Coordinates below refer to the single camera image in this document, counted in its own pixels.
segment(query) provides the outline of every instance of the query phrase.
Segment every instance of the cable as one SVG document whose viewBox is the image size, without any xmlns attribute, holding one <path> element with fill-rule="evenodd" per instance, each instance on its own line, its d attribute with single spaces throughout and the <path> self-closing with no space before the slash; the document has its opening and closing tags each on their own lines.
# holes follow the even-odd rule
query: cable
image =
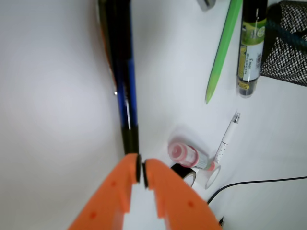
<svg viewBox="0 0 307 230">
<path fill-rule="evenodd" d="M 210 199 L 207 201 L 208 204 L 211 203 L 211 201 L 216 197 L 216 195 L 218 195 L 221 191 L 223 191 L 226 188 L 235 186 L 235 185 L 240 185 L 240 184 L 256 184 L 256 183 L 266 183 L 266 182 L 279 182 L 279 181 L 293 181 L 293 180 L 302 180 L 302 179 L 307 179 L 307 176 L 302 176 L 302 177 L 293 177 L 293 178 L 285 178 L 285 179 L 276 179 L 276 180 L 266 180 L 266 181 L 244 181 L 244 182 L 238 182 L 238 183 L 234 183 L 234 184 L 229 184 L 226 185 L 222 188 L 220 188 L 219 190 L 217 190 L 211 197 Z"/>
</svg>

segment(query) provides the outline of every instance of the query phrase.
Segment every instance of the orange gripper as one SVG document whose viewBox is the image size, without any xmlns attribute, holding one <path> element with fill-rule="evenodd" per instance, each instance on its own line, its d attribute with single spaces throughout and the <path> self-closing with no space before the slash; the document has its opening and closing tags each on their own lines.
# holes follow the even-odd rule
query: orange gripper
<svg viewBox="0 0 307 230">
<path fill-rule="evenodd" d="M 69 230 L 121 230 L 129 212 L 132 184 L 140 181 L 141 158 L 126 155 L 103 181 Z"/>
<path fill-rule="evenodd" d="M 158 217 L 168 230 L 220 230 L 208 204 L 183 179 L 157 159 L 143 164 L 145 185 L 154 190 Z"/>
</svg>

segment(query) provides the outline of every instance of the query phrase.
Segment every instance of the blue pen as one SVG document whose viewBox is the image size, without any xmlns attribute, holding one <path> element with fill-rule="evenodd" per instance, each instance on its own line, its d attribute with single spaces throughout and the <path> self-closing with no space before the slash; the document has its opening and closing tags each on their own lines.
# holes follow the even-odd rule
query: blue pen
<svg viewBox="0 0 307 230">
<path fill-rule="evenodd" d="M 111 67 L 117 97 L 125 154 L 139 153 L 139 131 L 132 46 L 130 0 L 100 0 L 99 13 L 107 25 Z"/>
</svg>

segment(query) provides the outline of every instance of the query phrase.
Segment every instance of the white mechanical pencil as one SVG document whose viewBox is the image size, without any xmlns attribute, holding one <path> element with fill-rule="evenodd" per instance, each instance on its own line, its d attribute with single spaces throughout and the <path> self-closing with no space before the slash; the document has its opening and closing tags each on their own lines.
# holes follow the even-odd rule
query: white mechanical pencil
<svg viewBox="0 0 307 230">
<path fill-rule="evenodd" d="M 226 132 L 225 132 L 225 135 L 222 139 L 222 142 L 220 144 L 220 147 L 219 149 L 217 150 L 216 154 L 215 154 L 215 158 L 214 158 L 214 161 L 216 163 L 220 163 L 222 157 L 223 157 L 223 154 L 224 152 L 226 151 L 226 148 L 232 138 L 232 136 L 234 135 L 235 133 L 235 130 L 236 130 L 236 127 L 238 125 L 238 122 L 240 120 L 240 113 L 236 113 L 234 115 L 234 117 L 232 118 Z"/>
</svg>

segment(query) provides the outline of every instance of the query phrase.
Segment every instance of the tape roll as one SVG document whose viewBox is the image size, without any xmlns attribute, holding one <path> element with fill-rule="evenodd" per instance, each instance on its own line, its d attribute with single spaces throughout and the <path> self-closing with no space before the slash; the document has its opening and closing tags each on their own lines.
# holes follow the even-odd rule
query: tape roll
<svg viewBox="0 0 307 230">
<path fill-rule="evenodd" d="M 210 170 L 199 170 L 197 172 L 196 182 L 205 189 L 208 189 L 214 183 L 221 170 L 221 166 L 218 163 L 214 162 L 212 167 Z"/>
<path fill-rule="evenodd" d="M 190 187 L 194 184 L 196 179 L 196 172 L 190 168 L 181 166 L 180 164 L 174 164 L 171 167 Z"/>
</svg>

